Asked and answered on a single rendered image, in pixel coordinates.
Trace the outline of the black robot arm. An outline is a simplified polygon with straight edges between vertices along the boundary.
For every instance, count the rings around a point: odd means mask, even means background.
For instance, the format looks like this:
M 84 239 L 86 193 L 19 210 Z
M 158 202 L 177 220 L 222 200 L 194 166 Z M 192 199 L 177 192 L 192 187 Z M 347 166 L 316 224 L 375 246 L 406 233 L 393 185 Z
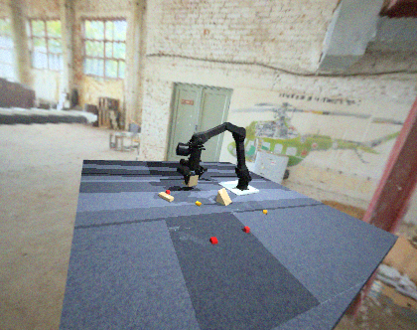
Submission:
M 202 150 L 206 150 L 203 144 L 210 138 L 225 131 L 232 133 L 232 137 L 236 144 L 237 167 L 235 167 L 235 173 L 239 178 L 236 188 L 241 191 L 249 190 L 248 183 L 251 182 L 252 178 L 250 177 L 248 168 L 245 164 L 244 139 L 246 137 L 246 130 L 244 127 L 239 127 L 231 124 L 230 122 L 225 122 L 208 131 L 195 133 L 192 135 L 192 138 L 188 143 L 178 143 L 176 154 L 180 156 L 190 155 L 194 158 L 201 158 Z

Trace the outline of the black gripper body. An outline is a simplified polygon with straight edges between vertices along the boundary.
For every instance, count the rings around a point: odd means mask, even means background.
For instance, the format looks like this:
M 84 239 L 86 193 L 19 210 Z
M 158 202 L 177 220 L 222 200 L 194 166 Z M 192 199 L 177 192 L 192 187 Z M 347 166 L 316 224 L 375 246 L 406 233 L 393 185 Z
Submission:
M 201 158 L 194 158 L 194 157 L 188 157 L 189 161 L 189 165 L 187 165 L 186 168 L 184 166 L 178 167 L 177 168 L 177 172 L 181 173 L 182 175 L 188 175 L 190 174 L 190 171 L 199 171 L 199 172 L 207 172 L 208 171 L 208 167 L 205 165 L 200 165 L 200 162 L 202 162 Z

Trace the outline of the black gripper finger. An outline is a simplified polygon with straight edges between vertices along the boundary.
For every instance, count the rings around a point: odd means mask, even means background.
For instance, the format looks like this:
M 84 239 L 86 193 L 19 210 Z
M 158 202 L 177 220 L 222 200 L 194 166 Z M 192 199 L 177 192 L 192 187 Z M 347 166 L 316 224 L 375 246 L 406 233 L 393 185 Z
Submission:
M 205 172 L 199 172 L 199 171 L 195 171 L 195 176 L 197 176 L 197 175 L 199 175 L 199 179 L 200 179 L 200 177 L 204 174 Z M 198 180 L 199 180 L 198 179 Z
M 185 184 L 188 185 L 188 182 L 190 180 L 191 174 L 188 175 L 184 175 L 184 179 L 185 179 Z

